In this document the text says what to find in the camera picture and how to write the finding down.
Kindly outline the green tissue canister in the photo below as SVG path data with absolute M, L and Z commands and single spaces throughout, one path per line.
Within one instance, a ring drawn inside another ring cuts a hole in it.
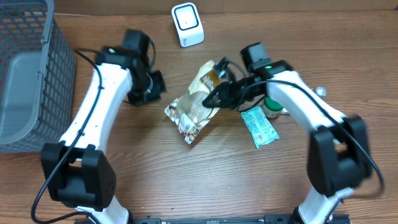
M 264 98 L 262 109 L 266 117 L 275 118 L 281 114 L 284 107 L 267 96 Z

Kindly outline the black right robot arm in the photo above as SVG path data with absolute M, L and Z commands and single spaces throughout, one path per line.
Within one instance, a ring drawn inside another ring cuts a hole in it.
M 249 77 L 223 82 L 203 100 L 207 108 L 235 109 L 264 95 L 285 108 L 308 134 L 307 174 L 312 185 L 287 223 L 340 223 L 333 214 L 377 166 L 369 153 L 366 124 L 347 117 L 317 96 L 284 60 L 246 65 Z

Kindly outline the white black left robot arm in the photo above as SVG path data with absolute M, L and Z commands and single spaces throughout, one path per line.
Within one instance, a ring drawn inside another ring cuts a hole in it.
M 53 218 L 55 223 L 83 215 L 90 223 L 133 223 L 132 213 L 115 196 L 116 173 L 106 158 L 111 128 L 125 98 L 134 106 L 160 99 L 165 83 L 155 60 L 142 47 L 103 47 L 90 63 L 93 76 L 74 120 L 57 143 L 44 144 L 40 152 L 45 182 L 31 208 L 36 210 L 45 191 L 50 198 L 73 208 Z

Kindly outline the teal snack packet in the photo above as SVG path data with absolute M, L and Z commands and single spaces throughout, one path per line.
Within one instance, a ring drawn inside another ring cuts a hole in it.
M 266 118 L 262 108 L 257 106 L 242 112 L 241 117 L 251 133 L 257 149 L 279 139 L 277 131 Z

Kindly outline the yellow dish soap bottle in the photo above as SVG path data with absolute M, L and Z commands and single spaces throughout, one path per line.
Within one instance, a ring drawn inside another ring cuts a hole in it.
M 320 98 L 324 98 L 327 95 L 327 89 L 324 86 L 318 86 L 314 90 L 316 95 Z

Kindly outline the brown snack pouch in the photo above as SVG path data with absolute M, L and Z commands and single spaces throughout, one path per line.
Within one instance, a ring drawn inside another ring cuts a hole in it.
M 191 144 L 199 132 L 217 114 L 218 108 L 203 106 L 203 100 L 220 84 L 214 71 L 215 62 L 202 65 L 189 85 L 187 92 L 176 98 L 164 109 L 164 113 L 176 124 L 187 144 Z

